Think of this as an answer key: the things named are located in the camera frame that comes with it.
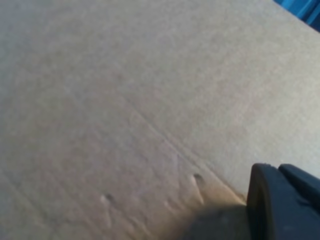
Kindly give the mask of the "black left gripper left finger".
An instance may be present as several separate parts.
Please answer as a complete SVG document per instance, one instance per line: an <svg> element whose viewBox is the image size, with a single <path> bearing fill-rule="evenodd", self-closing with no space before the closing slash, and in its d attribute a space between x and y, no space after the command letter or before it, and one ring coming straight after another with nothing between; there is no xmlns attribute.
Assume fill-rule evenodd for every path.
<svg viewBox="0 0 320 240"><path fill-rule="evenodd" d="M253 240L318 240L320 191L300 191L274 167L255 163L246 201Z"/></svg>

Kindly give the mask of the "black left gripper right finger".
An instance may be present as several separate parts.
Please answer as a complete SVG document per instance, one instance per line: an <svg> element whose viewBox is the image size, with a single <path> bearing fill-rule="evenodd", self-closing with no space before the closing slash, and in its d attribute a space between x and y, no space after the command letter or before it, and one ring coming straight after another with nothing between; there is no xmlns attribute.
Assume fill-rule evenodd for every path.
<svg viewBox="0 0 320 240"><path fill-rule="evenodd" d="M320 179L292 165L281 164L278 170L297 189L304 192L319 192Z"/></svg>

